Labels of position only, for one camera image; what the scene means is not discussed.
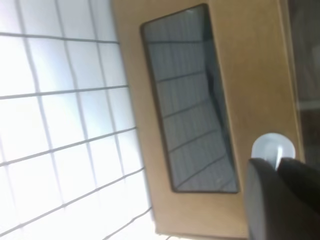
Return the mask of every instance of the grid pattern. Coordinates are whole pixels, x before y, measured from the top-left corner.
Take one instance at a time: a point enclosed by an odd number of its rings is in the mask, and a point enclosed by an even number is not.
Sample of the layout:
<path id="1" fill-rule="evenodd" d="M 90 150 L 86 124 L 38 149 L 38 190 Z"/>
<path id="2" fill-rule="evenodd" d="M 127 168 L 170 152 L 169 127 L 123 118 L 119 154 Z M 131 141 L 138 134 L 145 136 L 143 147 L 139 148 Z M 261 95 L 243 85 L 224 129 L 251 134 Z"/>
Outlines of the grid pattern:
<path id="1" fill-rule="evenodd" d="M 155 234 L 109 0 L 0 2 L 0 239 Z"/>
<path id="2" fill-rule="evenodd" d="M 218 63 L 211 59 L 215 52 L 210 25 L 210 34 L 206 32 L 208 14 L 201 5 L 154 20 L 144 26 L 144 38 L 174 188 L 234 193 L 237 179 L 222 126 L 227 119 L 219 119 L 226 111 L 219 69 L 214 68 Z"/>

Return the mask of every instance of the wooden surface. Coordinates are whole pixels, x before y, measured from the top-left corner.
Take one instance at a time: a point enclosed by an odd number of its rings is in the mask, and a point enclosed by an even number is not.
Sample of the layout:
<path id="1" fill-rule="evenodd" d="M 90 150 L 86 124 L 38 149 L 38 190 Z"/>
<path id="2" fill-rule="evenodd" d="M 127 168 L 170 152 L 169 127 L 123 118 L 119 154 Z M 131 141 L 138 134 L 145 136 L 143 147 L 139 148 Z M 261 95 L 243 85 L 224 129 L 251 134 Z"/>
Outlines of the wooden surface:
<path id="1" fill-rule="evenodd" d="M 140 27 L 208 3 L 226 97 L 238 194 L 174 193 Z M 114 14 L 159 233 L 246 238 L 243 189 L 253 142 L 287 136 L 300 157 L 297 113 L 278 0 L 114 0 Z"/>

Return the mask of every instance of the tiled wall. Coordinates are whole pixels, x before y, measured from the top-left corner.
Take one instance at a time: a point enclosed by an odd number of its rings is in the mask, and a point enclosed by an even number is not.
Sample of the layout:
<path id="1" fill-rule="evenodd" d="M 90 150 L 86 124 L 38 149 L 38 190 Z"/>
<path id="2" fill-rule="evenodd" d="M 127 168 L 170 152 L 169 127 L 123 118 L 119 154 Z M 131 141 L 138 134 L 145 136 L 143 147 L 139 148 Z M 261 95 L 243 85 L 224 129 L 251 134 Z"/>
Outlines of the tiled wall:
<path id="1" fill-rule="evenodd" d="M 0 1 L 0 239 L 167 238 L 110 5 Z"/>

